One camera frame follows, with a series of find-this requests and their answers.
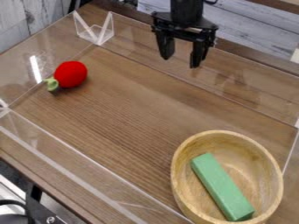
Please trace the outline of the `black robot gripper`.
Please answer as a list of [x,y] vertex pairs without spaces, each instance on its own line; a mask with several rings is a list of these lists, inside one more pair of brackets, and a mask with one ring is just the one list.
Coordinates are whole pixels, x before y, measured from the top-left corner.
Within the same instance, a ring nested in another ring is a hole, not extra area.
[[191,68],[206,60],[210,47],[215,45],[219,27],[203,16],[202,10],[152,13],[152,32],[156,36],[160,56],[168,60],[174,56],[175,39],[192,42]]

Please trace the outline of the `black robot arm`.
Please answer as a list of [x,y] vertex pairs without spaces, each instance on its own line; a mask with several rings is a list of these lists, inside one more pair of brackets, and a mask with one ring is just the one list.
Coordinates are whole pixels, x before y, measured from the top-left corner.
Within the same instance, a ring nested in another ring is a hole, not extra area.
[[152,13],[160,56],[168,60],[175,53],[175,40],[192,42],[190,67],[196,68],[215,46],[219,27],[203,17],[204,0],[171,0],[171,11]]

